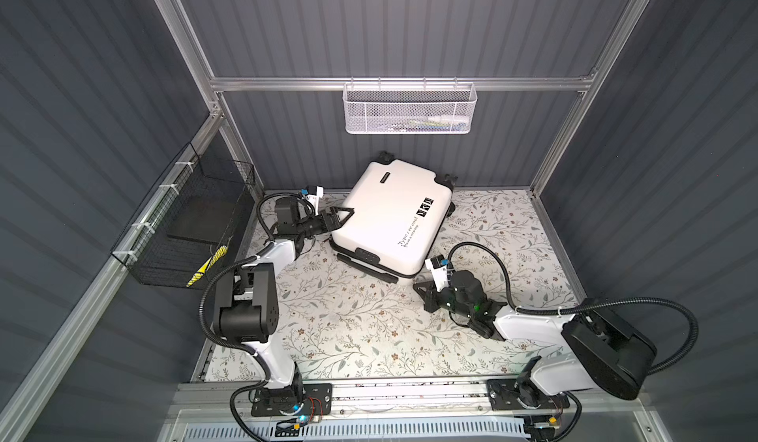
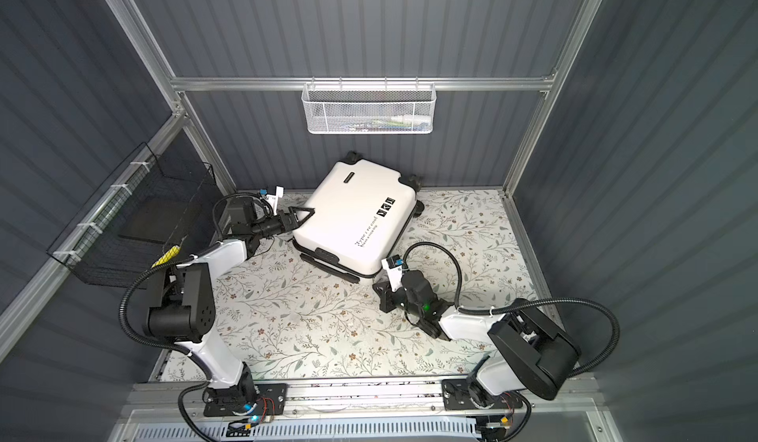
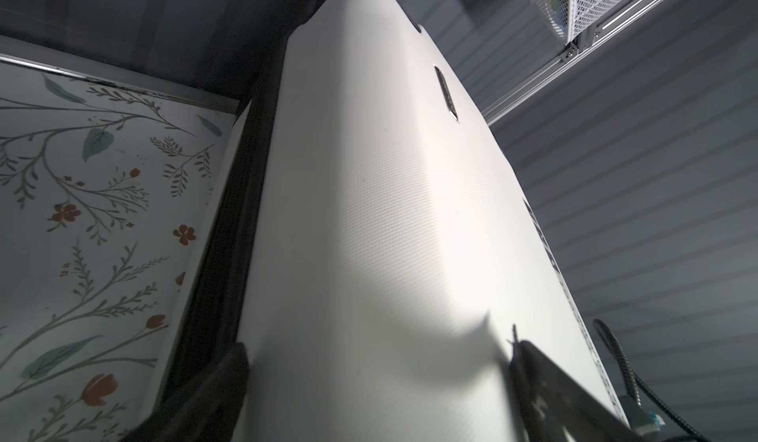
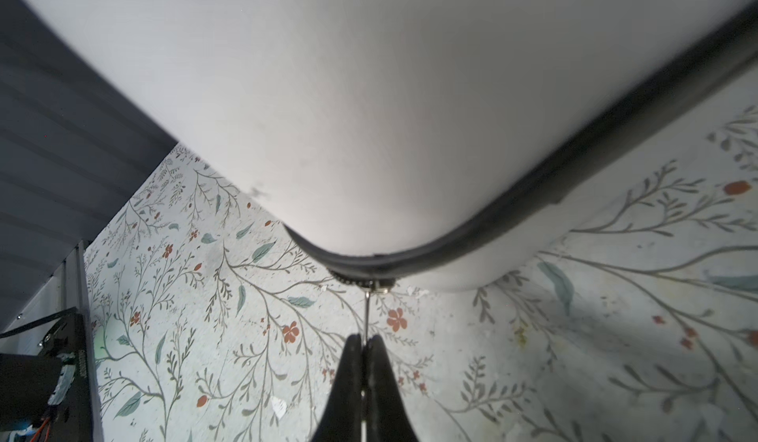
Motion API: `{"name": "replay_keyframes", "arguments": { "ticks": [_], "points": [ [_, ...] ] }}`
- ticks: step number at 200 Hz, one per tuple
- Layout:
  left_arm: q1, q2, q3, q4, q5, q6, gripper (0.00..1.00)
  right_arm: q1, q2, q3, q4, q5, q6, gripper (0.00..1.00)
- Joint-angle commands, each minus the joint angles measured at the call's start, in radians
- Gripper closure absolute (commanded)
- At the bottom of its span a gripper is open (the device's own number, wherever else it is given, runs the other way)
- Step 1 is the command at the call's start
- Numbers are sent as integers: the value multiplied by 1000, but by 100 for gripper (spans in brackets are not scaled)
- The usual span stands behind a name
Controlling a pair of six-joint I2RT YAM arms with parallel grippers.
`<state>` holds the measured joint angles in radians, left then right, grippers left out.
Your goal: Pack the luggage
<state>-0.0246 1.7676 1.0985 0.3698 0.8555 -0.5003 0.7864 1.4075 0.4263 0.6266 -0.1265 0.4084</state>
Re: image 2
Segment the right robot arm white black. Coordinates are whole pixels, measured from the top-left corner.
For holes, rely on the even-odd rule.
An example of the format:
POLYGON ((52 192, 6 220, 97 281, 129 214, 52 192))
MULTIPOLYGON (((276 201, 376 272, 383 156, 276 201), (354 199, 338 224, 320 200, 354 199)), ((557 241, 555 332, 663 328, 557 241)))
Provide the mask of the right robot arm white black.
POLYGON ((465 314, 439 298, 422 272, 392 270, 388 280, 373 284, 384 313, 397 309, 409 323, 432 339, 477 341, 492 345, 466 379, 445 383, 454 404, 491 408, 512 403, 527 390, 547 401, 558 396, 580 358, 580 348, 537 308, 497 315, 465 314))

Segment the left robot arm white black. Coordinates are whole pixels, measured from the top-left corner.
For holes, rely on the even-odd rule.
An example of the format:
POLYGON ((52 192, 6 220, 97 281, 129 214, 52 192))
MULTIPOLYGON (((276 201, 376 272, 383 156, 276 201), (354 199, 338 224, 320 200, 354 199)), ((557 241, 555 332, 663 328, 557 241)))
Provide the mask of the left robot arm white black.
POLYGON ((212 213, 217 240, 209 248, 181 264, 173 264, 178 256, 174 252, 154 264, 154 270, 166 267, 147 278, 151 297, 143 329, 146 337, 172 345, 201 369, 207 404, 225 414, 248 416, 261 397, 248 365, 220 336, 212 286, 216 278, 252 258, 262 240, 296 230, 315 210, 292 206, 279 212, 259 193, 233 193, 217 205, 224 210, 212 213))

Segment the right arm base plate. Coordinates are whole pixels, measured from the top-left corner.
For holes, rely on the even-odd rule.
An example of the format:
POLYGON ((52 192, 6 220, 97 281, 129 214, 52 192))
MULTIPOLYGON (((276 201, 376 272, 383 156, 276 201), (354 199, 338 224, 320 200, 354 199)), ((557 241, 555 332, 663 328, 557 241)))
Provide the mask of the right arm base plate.
POLYGON ((492 396, 468 379, 452 378, 441 381, 443 405, 446 410, 520 410, 524 407, 515 392, 492 396))

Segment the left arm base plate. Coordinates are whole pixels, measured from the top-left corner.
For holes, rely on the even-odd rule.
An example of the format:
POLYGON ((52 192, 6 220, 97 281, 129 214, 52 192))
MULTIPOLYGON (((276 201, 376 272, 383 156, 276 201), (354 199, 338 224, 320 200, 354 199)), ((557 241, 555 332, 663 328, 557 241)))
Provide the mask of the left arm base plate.
POLYGON ((206 418, 280 416, 283 414, 286 392, 286 384, 209 388, 203 391, 203 415, 206 418))

